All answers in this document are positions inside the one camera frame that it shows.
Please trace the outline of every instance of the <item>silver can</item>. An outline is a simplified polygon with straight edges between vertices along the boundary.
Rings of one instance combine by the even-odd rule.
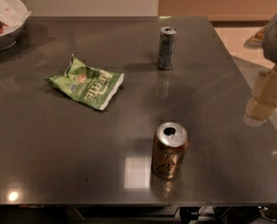
[[[165,179],[174,178],[182,166],[187,146],[187,131],[182,125],[161,124],[154,135],[152,171]]]
[[[160,29],[158,68],[170,70],[173,68],[173,55],[176,41],[176,29],[164,26]]]

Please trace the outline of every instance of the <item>can lid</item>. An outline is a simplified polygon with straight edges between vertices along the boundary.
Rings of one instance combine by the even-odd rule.
[[[172,26],[164,26],[160,29],[166,35],[174,35],[176,34],[176,29]]]
[[[185,128],[174,122],[166,122],[158,127],[158,139],[162,144],[168,147],[180,147],[187,140],[187,131]]]

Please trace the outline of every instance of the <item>brown can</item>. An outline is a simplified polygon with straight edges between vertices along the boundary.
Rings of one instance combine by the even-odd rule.
[[[161,124],[154,135],[152,171],[162,178],[174,178],[183,163],[187,146],[187,131],[182,125]]]

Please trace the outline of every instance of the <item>bowl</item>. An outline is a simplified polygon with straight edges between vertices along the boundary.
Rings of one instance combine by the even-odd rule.
[[[17,14],[27,14],[27,8],[20,0],[5,0],[8,5],[15,10]],[[24,26],[25,19],[19,22],[18,25],[14,26],[13,29],[8,31],[5,29],[4,33],[0,35],[0,50],[7,49],[16,43],[18,36]]]

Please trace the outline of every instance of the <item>chip bag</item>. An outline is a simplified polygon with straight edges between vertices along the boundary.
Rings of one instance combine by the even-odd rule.
[[[72,100],[104,110],[123,78],[124,74],[88,67],[72,55],[70,66],[63,75],[49,76],[45,80]]]

